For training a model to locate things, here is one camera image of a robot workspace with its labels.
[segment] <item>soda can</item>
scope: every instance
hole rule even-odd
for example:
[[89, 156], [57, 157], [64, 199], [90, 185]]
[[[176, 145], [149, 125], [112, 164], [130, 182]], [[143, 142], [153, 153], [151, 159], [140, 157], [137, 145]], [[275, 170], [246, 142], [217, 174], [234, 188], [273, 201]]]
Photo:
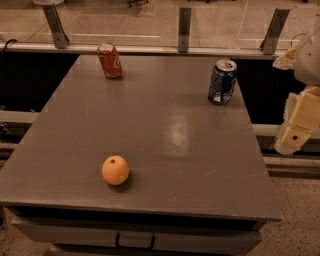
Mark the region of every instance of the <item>soda can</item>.
[[208, 99], [214, 104], [227, 103], [233, 93], [237, 79], [237, 64], [231, 60], [219, 60], [210, 79]]
[[117, 78], [122, 74], [119, 54], [112, 44], [104, 43], [97, 49], [98, 57], [107, 78]]

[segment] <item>table drawer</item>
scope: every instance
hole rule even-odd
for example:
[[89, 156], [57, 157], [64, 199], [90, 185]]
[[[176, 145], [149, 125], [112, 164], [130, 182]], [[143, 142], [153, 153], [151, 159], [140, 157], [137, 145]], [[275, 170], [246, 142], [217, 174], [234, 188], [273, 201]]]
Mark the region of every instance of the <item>table drawer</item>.
[[259, 232], [187, 229], [184, 233], [115, 229], [104, 222], [15, 217], [12, 224], [37, 242], [144, 251], [244, 255], [261, 242]]

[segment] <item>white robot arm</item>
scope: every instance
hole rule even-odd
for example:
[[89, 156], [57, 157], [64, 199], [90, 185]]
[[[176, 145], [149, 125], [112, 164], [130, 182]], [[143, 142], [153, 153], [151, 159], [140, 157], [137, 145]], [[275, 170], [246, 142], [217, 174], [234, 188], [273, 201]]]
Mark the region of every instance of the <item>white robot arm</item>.
[[294, 54], [294, 75], [307, 85], [299, 95], [290, 93], [275, 149], [293, 154], [320, 127], [320, 19], [300, 41]]

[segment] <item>red soda can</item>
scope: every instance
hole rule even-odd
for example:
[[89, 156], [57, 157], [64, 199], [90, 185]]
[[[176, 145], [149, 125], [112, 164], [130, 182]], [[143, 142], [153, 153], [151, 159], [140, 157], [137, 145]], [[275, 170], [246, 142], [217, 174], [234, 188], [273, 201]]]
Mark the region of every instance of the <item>red soda can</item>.
[[98, 57], [107, 78], [117, 78], [122, 74], [119, 54], [112, 44], [104, 43], [98, 47]]

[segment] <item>can lid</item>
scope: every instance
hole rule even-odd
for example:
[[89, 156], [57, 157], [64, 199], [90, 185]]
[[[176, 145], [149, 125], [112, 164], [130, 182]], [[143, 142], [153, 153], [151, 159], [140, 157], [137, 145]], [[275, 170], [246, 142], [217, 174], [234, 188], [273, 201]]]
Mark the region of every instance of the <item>can lid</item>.
[[110, 43], [103, 43], [98, 47], [98, 51], [112, 51], [113, 45]]
[[216, 66], [220, 70], [227, 72], [231, 72], [237, 69], [237, 64], [232, 60], [219, 60]]

